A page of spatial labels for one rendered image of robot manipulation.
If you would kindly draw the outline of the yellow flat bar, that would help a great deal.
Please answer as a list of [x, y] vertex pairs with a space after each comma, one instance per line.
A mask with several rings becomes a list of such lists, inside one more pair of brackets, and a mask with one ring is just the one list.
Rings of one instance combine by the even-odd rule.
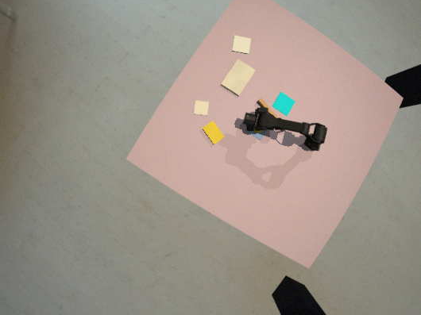
[[213, 121], [204, 126], [203, 130], [208, 135], [213, 144], [216, 144], [222, 138], [224, 138], [223, 134]]

